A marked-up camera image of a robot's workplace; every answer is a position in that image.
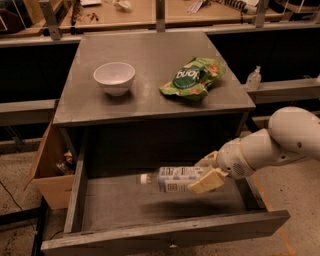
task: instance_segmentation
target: gray cabinet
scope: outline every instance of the gray cabinet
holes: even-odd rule
[[[201,102],[161,95],[158,87],[193,57],[224,62],[204,33],[83,38],[54,118],[77,170],[64,237],[44,241],[45,255],[119,256],[269,236],[289,218],[269,212],[250,179],[228,179],[202,195],[160,193],[137,182],[141,173],[193,165],[219,149],[255,107],[229,68]],[[121,60],[137,76],[128,94],[114,98],[92,73]]]

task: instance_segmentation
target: cardboard box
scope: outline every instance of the cardboard box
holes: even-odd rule
[[[59,130],[50,123],[43,135],[29,173],[29,184],[36,184],[52,210],[68,208],[74,175],[58,176],[56,163],[67,152]]]

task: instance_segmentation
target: white bowl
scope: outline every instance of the white bowl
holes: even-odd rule
[[[131,87],[135,69],[123,62],[110,62],[98,67],[93,77],[99,86],[112,96],[121,96]]]

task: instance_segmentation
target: green snack bag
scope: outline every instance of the green snack bag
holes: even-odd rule
[[[194,58],[181,68],[172,81],[160,87],[164,95],[178,95],[190,100],[200,100],[208,95],[207,88],[226,72],[226,67],[216,59]]]

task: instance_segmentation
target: bottle label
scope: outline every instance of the bottle label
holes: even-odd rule
[[[159,188],[161,192],[188,192],[188,185],[201,176],[200,167],[161,167]]]

